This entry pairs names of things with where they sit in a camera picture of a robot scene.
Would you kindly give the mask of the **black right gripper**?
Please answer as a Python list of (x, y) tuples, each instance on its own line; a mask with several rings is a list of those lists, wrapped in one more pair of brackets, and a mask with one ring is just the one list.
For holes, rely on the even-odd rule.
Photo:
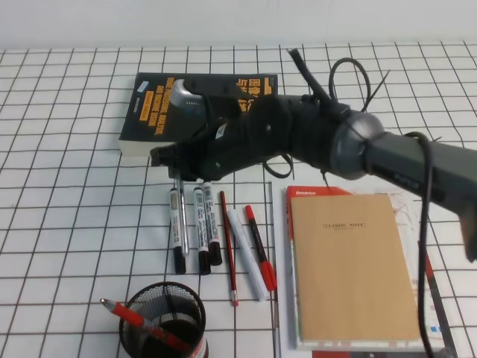
[(290, 133), (297, 96), (266, 95), (248, 113), (223, 122), (218, 130), (179, 145), (150, 150), (152, 166), (167, 166), (172, 178), (185, 181), (220, 180), (258, 163), (282, 157), (292, 168)]

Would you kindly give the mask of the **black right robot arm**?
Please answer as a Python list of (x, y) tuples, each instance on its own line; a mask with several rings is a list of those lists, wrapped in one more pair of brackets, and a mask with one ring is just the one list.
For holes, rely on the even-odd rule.
[(206, 134), (153, 149), (151, 163), (187, 181), (219, 180), (279, 155), (347, 180), (374, 175), (453, 212), (466, 257), (476, 259), (476, 152), (387, 132), (374, 115), (335, 101), (262, 96)]

